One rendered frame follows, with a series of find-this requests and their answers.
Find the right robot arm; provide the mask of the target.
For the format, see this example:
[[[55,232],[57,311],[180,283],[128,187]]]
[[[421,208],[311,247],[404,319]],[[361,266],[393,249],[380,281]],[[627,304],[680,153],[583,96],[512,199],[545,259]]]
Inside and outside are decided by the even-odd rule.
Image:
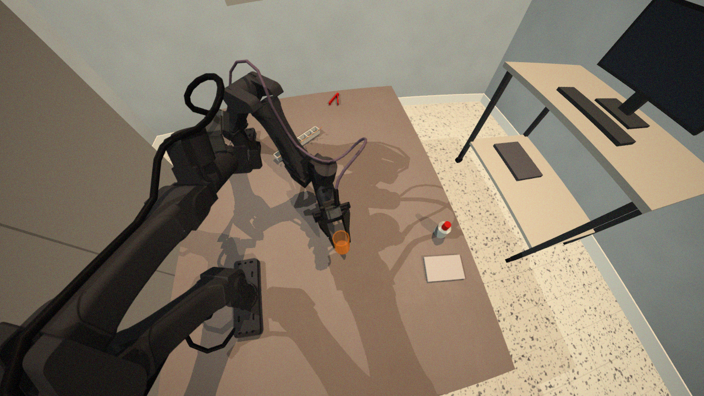
[[[144,217],[21,326],[0,322],[0,385],[21,331],[37,332],[23,359],[19,388],[26,396],[143,396],[173,349],[225,306],[233,307],[236,338],[261,335],[256,258],[206,270],[190,290],[117,332],[139,292],[174,247],[200,227],[227,182],[206,128],[166,151],[176,186],[161,187]]]

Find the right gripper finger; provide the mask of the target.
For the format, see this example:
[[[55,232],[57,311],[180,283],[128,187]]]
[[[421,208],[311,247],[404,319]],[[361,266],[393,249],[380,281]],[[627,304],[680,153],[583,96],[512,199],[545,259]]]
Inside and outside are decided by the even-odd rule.
[[[261,159],[261,155],[260,155],[261,154],[261,142],[257,142],[256,140],[248,141],[248,146],[249,146],[249,150],[257,150],[259,157]]]

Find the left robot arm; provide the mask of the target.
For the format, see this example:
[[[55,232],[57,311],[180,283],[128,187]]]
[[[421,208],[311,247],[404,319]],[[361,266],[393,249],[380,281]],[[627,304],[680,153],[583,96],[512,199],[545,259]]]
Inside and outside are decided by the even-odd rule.
[[[278,82],[262,76],[271,101],[267,100],[266,92],[261,80],[255,71],[251,71],[236,82],[224,88],[224,98],[229,113],[229,132],[222,133],[223,137],[232,142],[234,146],[245,145],[250,160],[248,141],[254,140],[256,130],[248,128],[247,117],[251,113],[271,137],[283,159],[284,167],[291,177],[306,188],[312,182],[315,195],[318,191],[324,193],[328,189],[334,190],[334,179],[337,172],[337,163],[329,156],[317,153],[314,158],[303,153],[291,141],[308,152],[298,141],[291,126],[285,118],[278,96],[283,93],[283,88]],[[262,97],[264,100],[261,101]],[[244,114],[242,114],[244,113]],[[246,135],[247,134],[247,135]],[[247,137],[248,136],[248,137]]]

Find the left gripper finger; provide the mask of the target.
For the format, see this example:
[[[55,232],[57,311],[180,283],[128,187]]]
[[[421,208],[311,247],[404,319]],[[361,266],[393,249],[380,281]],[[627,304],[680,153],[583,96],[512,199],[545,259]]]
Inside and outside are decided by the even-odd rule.
[[[349,226],[350,226],[350,211],[342,213],[342,222],[344,224],[344,229],[347,233],[349,233],[349,238],[350,238],[350,231],[349,231]]]
[[[328,225],[327,225],[327,223],[326,223],[326,219],[322,219],[322,220],[320,220],[318,223],[319,223],[319,225],[322,227],[322,228],[320,228],[320,229],[321,229],[321,230],[323,229],[322,231],[323,231],[324,233],[326,232],[325,235],[328,237],[328,239],[330,238],[331,244],[332,244],[332,246],[333,246],[333,248],[334,248],[335,246],[334,246],[334,244],[333,244],[333,240],[332,240],[332,237],[331,237],[331,233],[330,233],[330,231],[329,231],[329,229],[328,229]],[[319,226],[319,227],[320,227],[320,226]]]

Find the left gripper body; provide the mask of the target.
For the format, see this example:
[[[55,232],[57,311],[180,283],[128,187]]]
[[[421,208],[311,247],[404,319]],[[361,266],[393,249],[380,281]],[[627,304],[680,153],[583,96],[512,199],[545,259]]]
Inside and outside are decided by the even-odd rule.
[[[318,205],[319,205],[319,208],[320,208],[319,211],[315,211],[315,212],[312,213],[313,218],[315,219],[315,223],[317,223],[317,221],[320,221],[320,220],[322,220],[322,219],[326,219],[326,223],[327,223],[327,224],[328,224],[328,223],[332,223],[332,222],[336,222],[336,221],[342,219],[342,215],[341,215],[340,217],[337,217],[337,218],[328,219],[327,216],[326,216],[326,213],[325,213],[325,210],[331,210],[332,208],[335,208],[335,207],[336,207],[335,204],[334,204],[334,193],[333,193],[333,189],[328,189],[326,192],[323,192],[323,190],[320,190],[320,191],[318,191],[318,192],[316,193],[315,196],[316,196],[316,198],[317,198]],[[345,212],[349,212],[349,211],[350,211],[350,210],[349,210],[349,209],[350,209],[350,203],[349,203],[349,201],[347,201],[347,202],[345,202],[345,203],[342,203],[342,204],[341,204],[341,201],[340,201],[340,202],[339,202],[339,206],[341,207],[341,212],[342,212],[342,213],[345,213]],[[319,216],[320,216],[320,217],[319,217]],[[323,218],[322,218],[322,217],[323,217]]]

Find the orange pill bottle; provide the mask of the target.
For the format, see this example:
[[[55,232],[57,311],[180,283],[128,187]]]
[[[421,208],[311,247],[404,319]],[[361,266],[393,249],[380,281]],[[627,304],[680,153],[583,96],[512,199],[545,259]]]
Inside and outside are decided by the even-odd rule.
[[[346,254],[350,249],[349,233],[339,230],[333,235],[333,243],[338,254]]]

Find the white bottle with red cap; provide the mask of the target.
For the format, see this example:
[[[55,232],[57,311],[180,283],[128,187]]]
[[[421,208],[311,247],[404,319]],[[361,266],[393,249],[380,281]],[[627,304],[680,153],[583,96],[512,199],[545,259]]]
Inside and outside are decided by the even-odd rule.
[[[438,226],[433,229],[433,233],[435,234],[436,237],[442,239],[445,236],[447,236],[451,231],[451,223],[450,222],[440,222],[438,223]]]

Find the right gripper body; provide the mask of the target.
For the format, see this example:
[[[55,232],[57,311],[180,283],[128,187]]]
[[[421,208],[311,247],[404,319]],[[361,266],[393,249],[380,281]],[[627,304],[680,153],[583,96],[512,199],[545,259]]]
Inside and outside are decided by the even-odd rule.
[[[212,122],[206,126],[206,131],[213,146],[214,161],[218,162],[227,172],[227,180],[232,174],[250,173],[253,169],[261,169],[261,159],[257,150],[250,150],[251,161],[248,160],[245,145],[226,145],[222,137],[222,116],[215,115]]]

